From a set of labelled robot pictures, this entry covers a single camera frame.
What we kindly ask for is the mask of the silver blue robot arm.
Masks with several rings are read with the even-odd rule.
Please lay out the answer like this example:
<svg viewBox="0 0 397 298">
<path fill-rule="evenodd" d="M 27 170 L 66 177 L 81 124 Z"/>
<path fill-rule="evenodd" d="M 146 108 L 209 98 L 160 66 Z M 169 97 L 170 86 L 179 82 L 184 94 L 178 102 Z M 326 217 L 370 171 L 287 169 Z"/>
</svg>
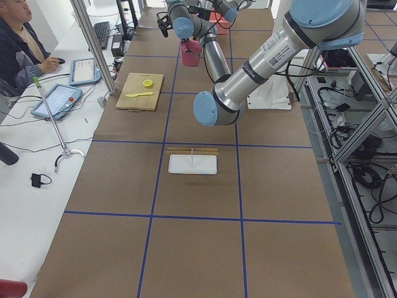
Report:
<svg viewBox="0 0 397 298">
<path fill-rule="evenodd" d="M 185 1 L 168 1 L 167 13 L 176 35 L 181 40 L 199 40 L 215 80 L 211 91 L 202 91 L 194 99 L 196 120 L 206 126 L 231 125 L 241 117 L 243 101 L 301 50 L 359 44 L 366 9 L 366 1 L 292 1 L 279 29 L 232 73 L 215 26 L 191 14 Z"/>
</svg>

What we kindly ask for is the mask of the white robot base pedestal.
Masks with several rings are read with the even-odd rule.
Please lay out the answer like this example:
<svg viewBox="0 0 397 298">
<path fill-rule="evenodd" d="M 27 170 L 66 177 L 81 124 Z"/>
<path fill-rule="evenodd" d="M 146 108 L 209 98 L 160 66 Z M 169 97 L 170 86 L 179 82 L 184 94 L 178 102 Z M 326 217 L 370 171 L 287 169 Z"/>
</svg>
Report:
<svg viewBox="0 0 397 298">
<path fill-rule="evenodd" d="M 287 79 L 284 76 L 272 76 L 260 85 L 248 97 L 249 109 L 290 110 Z"/>
</svg>

